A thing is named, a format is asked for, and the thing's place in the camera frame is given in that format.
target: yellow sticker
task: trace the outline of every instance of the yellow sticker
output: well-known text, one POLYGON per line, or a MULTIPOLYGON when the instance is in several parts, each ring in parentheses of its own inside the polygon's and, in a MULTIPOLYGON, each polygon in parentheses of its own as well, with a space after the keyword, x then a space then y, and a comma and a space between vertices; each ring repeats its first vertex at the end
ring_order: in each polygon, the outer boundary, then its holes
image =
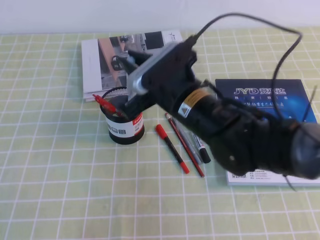
POLYGON ((183 103, 192 108, 200 99, 208 95, 211 94, 203 88, 198 88, 197 90, 194 90, 192 93, 190 93, 189 96, 187 96, 183 101, 183 103))

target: book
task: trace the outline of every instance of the book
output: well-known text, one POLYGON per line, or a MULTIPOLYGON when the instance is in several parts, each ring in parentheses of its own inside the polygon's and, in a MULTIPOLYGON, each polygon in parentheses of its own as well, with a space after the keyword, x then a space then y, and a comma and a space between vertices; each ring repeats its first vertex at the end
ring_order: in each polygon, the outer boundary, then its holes
MULTIPOLYGON (((240 101, 247 106, 255 106, 265 112, 276 115, 271 100, 270 79, 216 79, 216 88, 227 98, 240 101)), ((275 102, 285 118, 295 118, 302 121, 309 100, 300 79, 277 79, 275 88, 275 102)), ((316 123, 315 114, 310 108, 305 122, 316 123)), ((281 174, 257 169, 243 176, 231 172, 226 173, 229 185, 287 185, 286 179, 281 174)), ((294 176, 287 177, 293 186, 320 185, 320 178, 308 180, 294 176)))
POLYGON ((178 30, 128 34, 81 42, 83 98, 93 101, 92 94, 127 85, 127 73, 115 61, 115 56, 127 57, 128 50, 157 54, 170 42, 182 42, 178 30))

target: green checkered tablecloth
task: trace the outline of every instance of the green checkered tablecloth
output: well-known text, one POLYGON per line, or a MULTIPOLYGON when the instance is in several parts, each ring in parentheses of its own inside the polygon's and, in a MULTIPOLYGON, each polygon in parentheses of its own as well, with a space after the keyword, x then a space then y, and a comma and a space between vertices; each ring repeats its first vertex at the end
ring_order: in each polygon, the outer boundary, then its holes
MULTIPOLYGON (((301 30, 279 78, 302 79, 310 96, 320 27, 301 30)), ((82 99, 81 40, 108 36, 0 35, 0 240, 320 239, 319 188, 230 187, 215 162, 200 178, 157 106, 144 112, 138 143, 112 142, 98 105, 82 99), (190 174, 154 133, 158 123, 190 174)), ((294 40, 270 28, 210 31, 193 69, 201 80, 270 78, 294 40)), ((319 119, 318 92, 312 107, 319 119)))

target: wire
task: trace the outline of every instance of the wire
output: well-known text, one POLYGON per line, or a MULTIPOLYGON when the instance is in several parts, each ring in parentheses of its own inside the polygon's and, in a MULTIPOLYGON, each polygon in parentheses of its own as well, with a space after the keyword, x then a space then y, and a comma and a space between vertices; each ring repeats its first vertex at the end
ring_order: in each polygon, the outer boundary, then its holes
POLYGON ((285 178, 285 180, 286 180, 286 183, 289 185, 289 187, 290 187, 293 191, 297 192, 297 190, 294 188, 294 186, 292 186, 291 182, 289 181, 288 176, 287 176, 287 175, 283 175, 283 176, 284 176, 284 178, 285 178))
POLYGON ((277 79, 277 75, 279 72, 279 69, 281 67, 281 65, 283 64, 283 62, 285 61, 285 59, 289 56, 289 54, 296 48, 296 46, 300 43, 301 39, 302 39, 302 33, 284 26, 280 26, 278 24, 275 24, 273 22, 264 20, 262 18, 256 17, 256 16, 252 16, 252 15, 248 15, 248 14, 244 14, 244 13, 239 13, 239 12, 230 12, 230 13, 226 13, 223 15, 220 15, 216 18, 214 18, 213 20, 211 20, 210 22, 208 22, 196 35, 193 36, 193 40, 194 42, 196 42, 199 37, 215 22, 217 22, 220 19, 226 18, 226 17, 243 17, 243 18, 248 18, 248 19, 252 19, 267 25, 270 25, 274 28, 283 30, 285 32, 288 33, 292 33, 292 34, 296 34, 298 35, 297 40, 292 44, 292 46, 283 54, 283 56, 281 57, 281 59, 279 60, 278 64, 275 67, 275 70, 273 72, 273 76, 272 76, 272 80, 271 80, 271 89, 272 89, 272 94, 271 94, 271 100, 272 100, 272 104, 274 106, 274 110, 276 112, 276 114, 278 115, 278 117, 280 119, 284 119, 282 113, 279 110, 279 107, 276 104, 276 97, 275 97, 275 93, 274 93, 274 89, 275 89, 275 85, 276 85, 276 79, 277 79))
POLYGON ((219 99, 224 99, 224 95, 208 79, 202 83, 204 86, 211 88, 219 99))

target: red marker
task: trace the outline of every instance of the red marker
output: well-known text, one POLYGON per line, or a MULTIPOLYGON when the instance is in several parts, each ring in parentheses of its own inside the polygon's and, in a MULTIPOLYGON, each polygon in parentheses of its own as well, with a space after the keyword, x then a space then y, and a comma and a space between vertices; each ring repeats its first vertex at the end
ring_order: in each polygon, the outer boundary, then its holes
POLYGON ((187 167, 187 165, 185 164, 185 162, 182 160, 181 156, 179 155, 179 153, 177 152, 177 150, 175 149, 174 145, 172 144, 172 142, 170 141, 166 131, 164 130, 164 128, 158 124, 155 127, 155 131, 158 133, 158 135, 160 136, 160 138, 162 138, 165 143, 167 144, 167 146, 169 147, 169 149, 171 150, 171 152, 173 153, 173 155, 175 156, 175 159, 178 161, 178 163, 180 164, 181 168, 183 169, 185 174, 188 174, 190 171, 187 167))

